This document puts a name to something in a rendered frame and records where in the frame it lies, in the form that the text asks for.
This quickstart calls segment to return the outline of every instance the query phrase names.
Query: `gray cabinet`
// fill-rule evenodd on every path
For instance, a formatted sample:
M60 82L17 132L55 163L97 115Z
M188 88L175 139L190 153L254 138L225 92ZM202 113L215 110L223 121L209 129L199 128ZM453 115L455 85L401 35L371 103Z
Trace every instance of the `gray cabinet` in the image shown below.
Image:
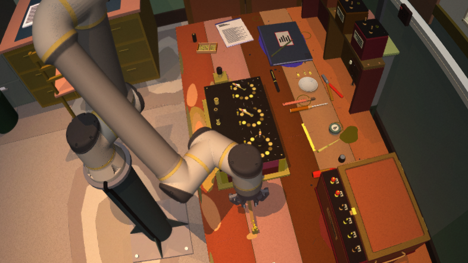
M36 101L3 55L0 55L0 89L13 107Z

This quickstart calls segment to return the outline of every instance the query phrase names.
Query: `black pen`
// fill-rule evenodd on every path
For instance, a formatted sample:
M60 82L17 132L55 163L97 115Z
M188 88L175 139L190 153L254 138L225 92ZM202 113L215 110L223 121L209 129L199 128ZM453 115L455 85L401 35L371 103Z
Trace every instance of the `black pen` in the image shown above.
M272 78L273 78L274 86L276 87L276 91L279 92L278 82L276 82L276 78L274 77L273 70L270 70L270 73L272 74Z

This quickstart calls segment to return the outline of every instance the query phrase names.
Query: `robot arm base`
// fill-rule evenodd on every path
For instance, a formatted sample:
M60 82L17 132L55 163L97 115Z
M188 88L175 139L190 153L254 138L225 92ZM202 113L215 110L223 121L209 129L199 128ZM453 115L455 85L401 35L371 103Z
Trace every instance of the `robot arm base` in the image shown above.
M245 207L245 202L247 201L254 201L254 206L257 206L260 201L264 201L270 192L268 191L268 187L265 187L265 189L260 189L258 194L254 196L242 196L238 193L235 194L229 194L229 200L231 203L235 205L242 205L242 207Z
M188 193L184 190L180 190L178 188L175 188L173 186L160 183L159 188L166 194L169 195L172 199L178 201L179 203L187 203L190 198L193 196L193 194Z

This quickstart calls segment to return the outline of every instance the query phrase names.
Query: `wall switch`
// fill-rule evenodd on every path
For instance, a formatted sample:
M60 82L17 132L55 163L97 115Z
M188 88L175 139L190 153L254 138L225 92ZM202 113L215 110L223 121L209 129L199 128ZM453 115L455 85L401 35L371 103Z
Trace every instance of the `wall switch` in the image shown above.
M400 5L400 10L398 11L398 18L403 22L403 25L409 26L413 12L406 6L406 4Z

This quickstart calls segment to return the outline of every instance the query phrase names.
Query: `red amplifier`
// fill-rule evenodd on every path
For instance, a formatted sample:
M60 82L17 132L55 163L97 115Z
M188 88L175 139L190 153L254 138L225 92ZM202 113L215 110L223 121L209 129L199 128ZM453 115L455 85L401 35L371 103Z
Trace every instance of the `red amplifier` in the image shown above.
M354 23L351 46L361 60L381 58L387 45L388 33L377 19Z
M322 172L315 190L337 263L391 262L430 239L395 153Z

